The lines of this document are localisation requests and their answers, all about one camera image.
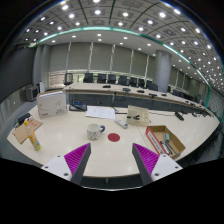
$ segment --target plastic bottle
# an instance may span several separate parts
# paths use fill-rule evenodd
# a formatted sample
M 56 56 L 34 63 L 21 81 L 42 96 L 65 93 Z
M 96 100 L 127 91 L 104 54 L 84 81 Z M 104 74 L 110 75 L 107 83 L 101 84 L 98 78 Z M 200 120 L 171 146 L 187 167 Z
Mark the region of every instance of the plastic bottle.
M 40 149 L 40 143 L 37 140 L 37 137 L 36 137 L 34 131 L 32 131 L 32 127 L 30 126 L 29 121 L 25 120 L 24 125 L 26 127 L 26 133 L 27 133 L 28 138 L 30 139 L 30 142 L 32 143 L 34 149 L 36 151 L 38 151 Z

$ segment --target green ceiling trim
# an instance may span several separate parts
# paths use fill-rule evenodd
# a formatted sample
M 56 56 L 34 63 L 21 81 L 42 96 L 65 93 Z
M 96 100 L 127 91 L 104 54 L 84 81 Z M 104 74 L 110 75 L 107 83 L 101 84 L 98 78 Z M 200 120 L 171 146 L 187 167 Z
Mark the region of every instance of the green ceiling trim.
M 110 11 L 109 25 L 110 25 L 110 20 L 111 20 L 112 13 L 113 13 L 113 10 L 114 10 L 114 5 L 115 5 L 115 2 L 116 2 L 116 0 L 114 0 L 114 1 L 113 1 L 112 8 L 111 8 L 111 11 Z
M 149 39 L 149 40 L 152 40 L 166 48 L 168 48 L 169 50 L 171 50 L 172 52 L 174 52 L 175 54 L 179 55 L 181 58 L 183 58 L 186 62 L 188 62 L 197 72 L 198 74 L 204 79 L 205 83 L 209 86 L 209 88 L 211 88 L 211 86 L 209 85 L 209 83 L 207 82 L 206 78 L 202 75 L 202 73 L 189 61 L 187 60 L 183 55 L 181 55 L 178 51 L 176 51 L 175 49 L 173 49 L 172 47 L 164 44 L 162 41 L 159 41 L 153 37 L 150 37 L 146 34 L 138 34 L 138 33 L 135 33 L 129 29 L 123 29 L 123 28 L 114 28 L 114 27 L 110 27 L 110 26 L 89 26 L 89 27 L 80 27 L 80 28 L 75 28 L 75 29 L 71 29 L 71 30 L 68 30 L 68 31 L 64 31 L 64 32 L 60 32 L 60 33 L 56 33 L 56 34 L 53 34 L 53 35 L 50 35 L 48 37 L 45 37 L 41 40 L 38 41 L 38 43 L 41 43 L 43 41 L 46 41 L 52 37 L 55 37 L 55 36 L 60 36 L 60 35 L 63 35 L 63 34 L 67 34 L 67 33 L 74 33 L 74 32 L 79 32 L 79 31 L 89 31 L 89 30 L 107 30 L 107 31 L 115 31 L 115 32 L 123 32 L 123 33 L 128 33 L 128 34 L 132 34 L 132 35 L 135 35 L 135 36 L 139 36 L 139 37 L 144 37 L 146 39 Z

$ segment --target white mug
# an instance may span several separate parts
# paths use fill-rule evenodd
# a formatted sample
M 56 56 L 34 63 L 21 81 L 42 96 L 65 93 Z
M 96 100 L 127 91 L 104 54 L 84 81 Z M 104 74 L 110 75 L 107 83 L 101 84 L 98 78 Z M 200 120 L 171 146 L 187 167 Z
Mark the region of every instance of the white mug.
M 105 131 L 105 126 L 103 125 L 99 126 L 98 124 L 89 124 L 87 127 L 87 137 L 90 140 L 97 140 L 99 139 L 101 133 L 104 131 Z

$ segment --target computer monitor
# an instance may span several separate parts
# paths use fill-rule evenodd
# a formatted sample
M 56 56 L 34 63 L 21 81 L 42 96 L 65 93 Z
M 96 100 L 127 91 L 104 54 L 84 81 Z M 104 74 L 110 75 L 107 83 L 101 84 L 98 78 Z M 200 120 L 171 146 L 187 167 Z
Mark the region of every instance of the computer monitor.
M 26 100 L 27 101 L 34 101 L 37 98 L 39 91 L 37 86 L 31 86 L 26 89 Z

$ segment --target pillar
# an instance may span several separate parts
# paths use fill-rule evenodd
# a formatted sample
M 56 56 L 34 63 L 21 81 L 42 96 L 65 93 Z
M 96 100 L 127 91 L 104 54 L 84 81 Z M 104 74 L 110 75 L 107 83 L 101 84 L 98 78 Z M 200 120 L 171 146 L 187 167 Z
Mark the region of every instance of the pillar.
M 170 81 L 172 54 L 163 50 L 156 51 L 155 75 L 153 83 L 158 86 L 158 91 L 167 93 Z

